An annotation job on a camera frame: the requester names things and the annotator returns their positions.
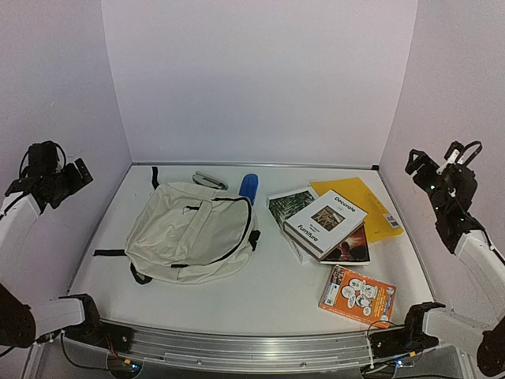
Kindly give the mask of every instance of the white tabletop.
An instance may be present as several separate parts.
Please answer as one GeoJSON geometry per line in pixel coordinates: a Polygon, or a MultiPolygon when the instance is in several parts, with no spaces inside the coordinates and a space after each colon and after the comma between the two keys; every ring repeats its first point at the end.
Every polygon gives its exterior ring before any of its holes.
{"type": "MultiPolygon", "coordinates": [[[[152,169],[133,166],[92,239],[71,292],[91,295],[104,319],[135,325],[237,335],[302,335],[366,330],[366,324],[318,308],[331,266],[301,265],[266,208],[268,196],[310,181],[360,177],[388,210],[398,213],[376,171],[299,167],[159,166],[159,182],[191,182],[195,171],[226,181],[238,194],[241,180],[260,178],[254,209],[261,237],[247,265],[200,285],[135,282],[127,257],[93,257],[95,249],[122,249],[153,192],[152,169]]],[[[406,233],[369,245],[372,262],[352,268],[398,288],[392,321],[402,323],[432,294],[406,233]]]]}

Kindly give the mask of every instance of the orange book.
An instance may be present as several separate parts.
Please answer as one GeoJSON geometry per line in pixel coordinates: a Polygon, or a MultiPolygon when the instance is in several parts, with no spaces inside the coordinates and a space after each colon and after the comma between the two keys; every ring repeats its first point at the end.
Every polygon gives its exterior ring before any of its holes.
{"type": "Polygon", "coordinates": [[[319,307],[369,325],[388,328],[395,296],[395,286],[335,266],[319,307]]]}

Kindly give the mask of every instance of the white wall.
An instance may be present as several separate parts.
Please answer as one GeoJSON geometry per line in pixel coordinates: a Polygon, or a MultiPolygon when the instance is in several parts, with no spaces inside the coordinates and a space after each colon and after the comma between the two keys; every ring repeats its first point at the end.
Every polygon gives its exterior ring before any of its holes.
{"type": "MultiPolygon", "coordinates": [[[[0,12],[0,191],[17,177],[28,146],[57,141],[82,157],[95,181],[33,226],[0,281],[22,302],[65,294],[96,222],[131,158],[107,58],[100,0],[16,0],[0,12]]],[[[19,377],[27,351],[0,361],[19,377]]]]}
{"type": "Polygon", "coordinates": [[[439,163],[452,141],[481,140],[470,165],[479,187],[470,209],[505,253],[505,3],[419,1],[412,49],[381,171],[431,272],[437,294],[469,316],[488,308],[435,231],[428,197],[405,174],[411,148],[439,163]]]}
{"type": "Polygon", "coordinates": [[[416,8],[103,0],[133,160],[378,164],[416,8]]]}

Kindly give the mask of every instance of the backpack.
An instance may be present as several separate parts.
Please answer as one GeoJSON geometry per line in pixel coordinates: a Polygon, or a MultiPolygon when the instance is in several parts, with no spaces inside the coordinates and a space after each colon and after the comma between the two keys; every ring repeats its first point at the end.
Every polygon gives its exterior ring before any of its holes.
{"type": "Polygon", "coordinates": [[[153,185],[124,250],[138,283],[205,283],[244,267],[260,237],[247,197],[186,182],[158,185],[154,177],[153,185]]]}

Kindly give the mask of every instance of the book cover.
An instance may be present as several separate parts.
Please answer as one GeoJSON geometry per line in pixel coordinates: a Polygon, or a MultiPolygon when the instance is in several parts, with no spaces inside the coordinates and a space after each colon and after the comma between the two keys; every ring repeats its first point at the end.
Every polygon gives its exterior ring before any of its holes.
{"type": "Polygon", "coordinates": [[[290,244],[300,263],[312,260],[312,258],[286,234],[284,231],[284,221],[292,215],[300,212],[307,205],[311,204],[319,196],[312,187],[296,189],[286,193],[270,196],[267,199],[267,208],[274,217],[275,222],[280,226],[282,235],[290,244]]]}
{"type": "Polygon", "coordinates": [[[334,191],[326,192],[284,222],[285,232],[318,261],[362,223],[366,212],[334,191]]]}
{"type": "Polygon", "coordinates": [[[335,266],[319,307],[353,320],[389,328],[396,287],[335,266]]]}
{"type": "Polygon", "coordinates": [[[340,242],[320,263],[326,265],[368,265],[370,252],[366,240],[365,226],[340,242]]]}
{"type": "Polygon", "coordinates": [[[369,243],[403,233],[397,219],[384,207],[376,195],[359,178],[333,182],[311,182],[310,185],[322,196],[329,190],[340,193],[368,213],[365,230],[369,243]]]}

